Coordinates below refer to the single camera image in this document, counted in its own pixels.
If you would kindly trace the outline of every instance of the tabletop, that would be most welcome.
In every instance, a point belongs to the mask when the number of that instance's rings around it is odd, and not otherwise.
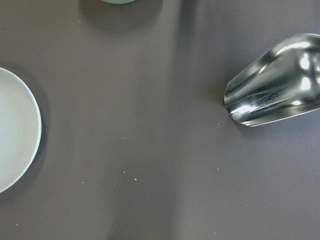
[[[320,239],[320,111],[247,127],[228,81],[318,0],[0,1],[0,67],[42,118],[1,240]]]

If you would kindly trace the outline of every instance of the white plate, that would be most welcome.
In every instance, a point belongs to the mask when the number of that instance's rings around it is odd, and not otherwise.
[[[19,77],[0,67],[0,193],[26,172],[40,138],[35,97]]]

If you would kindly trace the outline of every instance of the light green cup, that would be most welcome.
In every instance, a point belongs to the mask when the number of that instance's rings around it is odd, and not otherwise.
[[[135,0],[102,0],[102,1],[106,3],[111,3],[111,4],[128,4]]]

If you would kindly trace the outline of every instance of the gray surface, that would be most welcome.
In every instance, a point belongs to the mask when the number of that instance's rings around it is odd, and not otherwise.
[[[319,9],[0,1],[0,66],[43,120],[34,163],[0,194],[0,239],[320,239],[320,111],[250,128],[223,106],[266,50],[320,33]]]

